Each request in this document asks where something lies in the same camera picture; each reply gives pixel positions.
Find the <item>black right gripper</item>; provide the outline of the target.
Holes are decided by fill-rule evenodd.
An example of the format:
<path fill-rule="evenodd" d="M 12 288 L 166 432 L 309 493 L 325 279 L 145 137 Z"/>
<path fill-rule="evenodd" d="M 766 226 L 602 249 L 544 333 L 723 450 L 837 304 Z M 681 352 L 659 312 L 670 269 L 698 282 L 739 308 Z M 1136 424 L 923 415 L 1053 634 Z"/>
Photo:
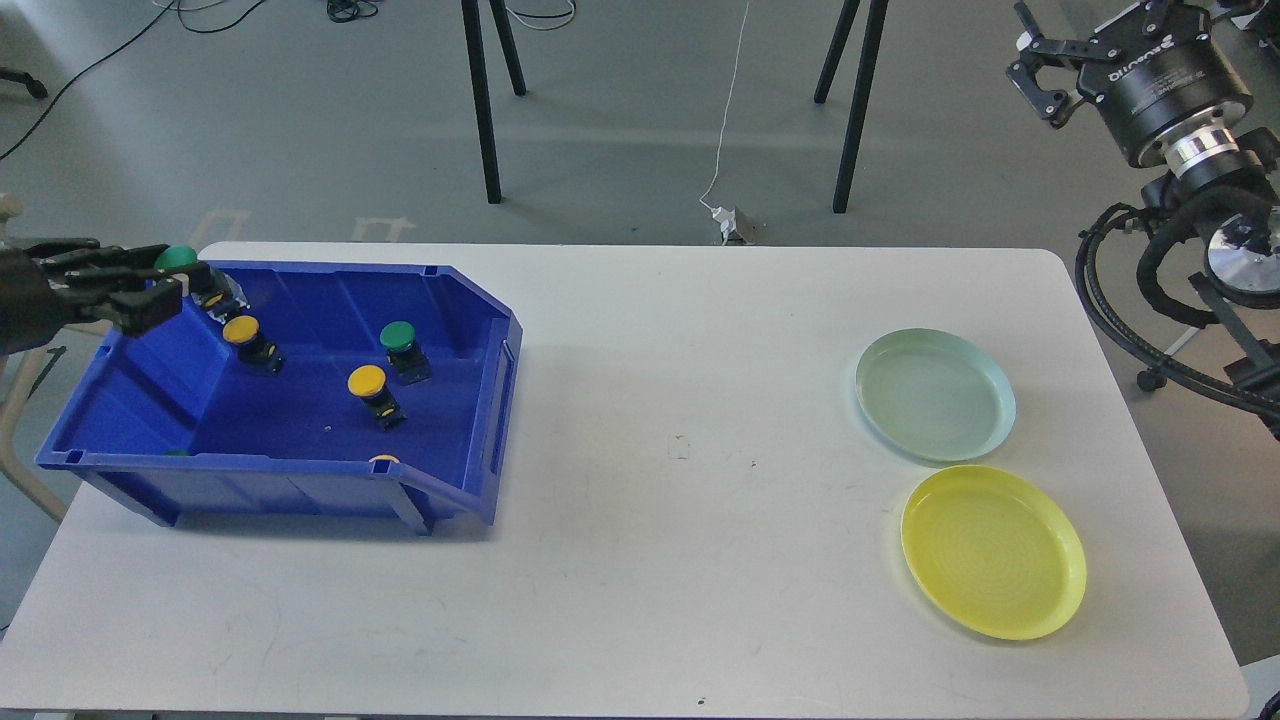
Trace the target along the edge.
<path fill-rule="evenodd" d="M 1193 117 L 1238 123 L 1254 99 L 1210 36 L 1211 15 L 1188 3 L 1135 3 L 1088 40 L 1047 37 L 1024 1 L 1012 9 L 1023 35 L 1006 78 L 1053 129 L 1083 99 L 1092 102 L 1129 167 L 1164 163 L 1164 137 Z M 1044 88 L 1047 69 L 1079 72 L 1076 88 Z"/>

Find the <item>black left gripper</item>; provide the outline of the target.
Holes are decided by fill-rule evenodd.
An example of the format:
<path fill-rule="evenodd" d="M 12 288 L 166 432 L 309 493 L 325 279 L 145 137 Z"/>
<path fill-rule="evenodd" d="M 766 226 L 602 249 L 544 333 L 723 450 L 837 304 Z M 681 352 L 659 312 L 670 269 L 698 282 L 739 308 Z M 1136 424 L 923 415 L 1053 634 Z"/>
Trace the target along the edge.
<path fill-rule="evenodd" d="M 183 281 L 120 278 L 152 270 L 169 247 L 29 238 L 26 254 L 3 249 L 3 356 L 45 346 L 67 325 L 102 320 L 125 336 L 142 336 L 169 320 L 188 295 Z"/>

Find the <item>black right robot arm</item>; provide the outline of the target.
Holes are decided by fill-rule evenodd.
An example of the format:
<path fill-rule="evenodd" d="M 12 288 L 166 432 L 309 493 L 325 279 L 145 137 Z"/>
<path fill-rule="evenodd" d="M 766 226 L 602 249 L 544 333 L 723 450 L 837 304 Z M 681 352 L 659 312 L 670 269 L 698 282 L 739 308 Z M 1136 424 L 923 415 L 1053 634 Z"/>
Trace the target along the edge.
<path fill-rule="evenodd" d="M 1080 234 L 1074 261 L 1087 316 L 1143 364 L 1146 392 L 1174 382 L 1257 416 L 1277 433 L 1277 343 L 1260 338 L 1240 309 L 1277 309 L 1277 136 L 1245 133 L 1253 96 L 1213 42 L 1213 13 L 1187 1 L 1135 1 L 1085 38 L 1051 38 L 1024 1 L 1010 82 L 1053 128 L 1080 106 L 1097 110 L 1123 160 L 1161 176 L 1142 205 L 1117 202 Z M 1242 357 L 1215 377 L 1178 361 L 1128 324 L 1106 297 L 1102 242 L 1121 228 L 1146 236 L 1135 287 L 1148 306 L 1190 331 L 1222 327 Z"/>

